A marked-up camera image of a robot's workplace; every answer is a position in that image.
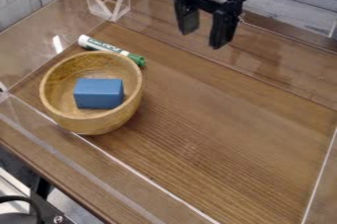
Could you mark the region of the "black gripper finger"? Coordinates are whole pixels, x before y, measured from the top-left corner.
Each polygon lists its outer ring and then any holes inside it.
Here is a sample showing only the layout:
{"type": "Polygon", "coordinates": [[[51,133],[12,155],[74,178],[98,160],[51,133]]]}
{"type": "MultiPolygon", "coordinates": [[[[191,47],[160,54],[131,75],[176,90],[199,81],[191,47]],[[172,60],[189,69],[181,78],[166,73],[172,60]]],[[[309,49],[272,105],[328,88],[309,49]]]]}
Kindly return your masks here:
{"type": "Polygon", "coordinates": [[[199,8],[191,0],[173,0],[177,27],[187,36],[199,29],[199,8]]]}
{"type": "Polygon", "coordinates": [[[239,18],[223,10],[213,13],[212,28],[209,34],[209,45],[213,49],[221,48],[228,42],[232,41],[239,18]]]}

